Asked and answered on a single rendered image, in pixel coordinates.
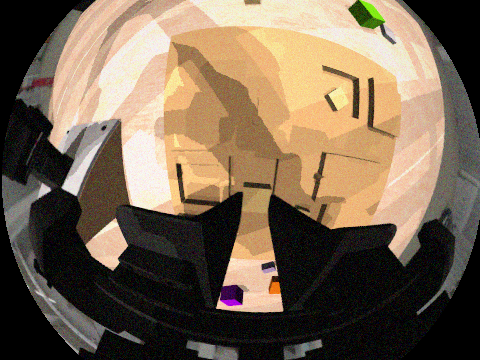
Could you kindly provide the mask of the purple cube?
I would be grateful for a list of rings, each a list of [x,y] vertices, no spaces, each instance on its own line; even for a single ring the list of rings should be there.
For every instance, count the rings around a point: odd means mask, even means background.
[[[237,284],[224,285],[221,289],[223,289],[223,291],[220,292],[221,303],[229,305],[229,307],[233,307],[233,305],[243,305],[244,291],[237,287]]]

